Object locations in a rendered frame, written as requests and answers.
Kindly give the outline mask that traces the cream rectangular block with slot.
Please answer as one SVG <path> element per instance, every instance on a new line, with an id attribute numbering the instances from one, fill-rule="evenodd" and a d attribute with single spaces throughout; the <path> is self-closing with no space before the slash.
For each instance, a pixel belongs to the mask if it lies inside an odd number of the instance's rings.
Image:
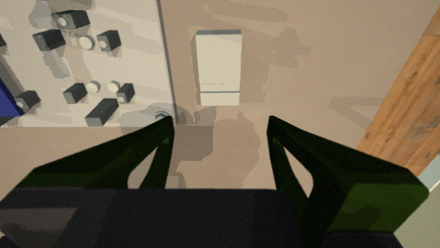
<path id="1" fill-rule="evenodd" d="M 196 33 L 201 106 L 239 105 L 241 30 Z"/>

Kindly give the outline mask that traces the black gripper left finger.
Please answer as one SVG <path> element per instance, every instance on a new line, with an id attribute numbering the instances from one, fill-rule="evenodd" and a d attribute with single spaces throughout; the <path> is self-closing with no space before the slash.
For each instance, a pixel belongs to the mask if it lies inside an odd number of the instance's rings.
<path id="1" fill-rule="evenodd" d="M 165 188 L 174 141 L 172 116 L 33 168 L 18 187 L 83 186 L 86 189 L 128 189 L 129 175 L 156 149 L 139 188 Z"/>

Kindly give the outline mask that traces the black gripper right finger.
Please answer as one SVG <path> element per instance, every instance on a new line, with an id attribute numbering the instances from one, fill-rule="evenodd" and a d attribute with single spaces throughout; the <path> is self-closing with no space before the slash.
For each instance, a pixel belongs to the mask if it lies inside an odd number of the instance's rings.
<path id="1" fill-rule="evenodd" d="M 269 116 L 269 157 L 276 189 L 289 198 L 304 248 L 334 232 L 393 234 L 428 198 L 408 169 Z M 309 198 L 285 149 L 311 174 Z"/>

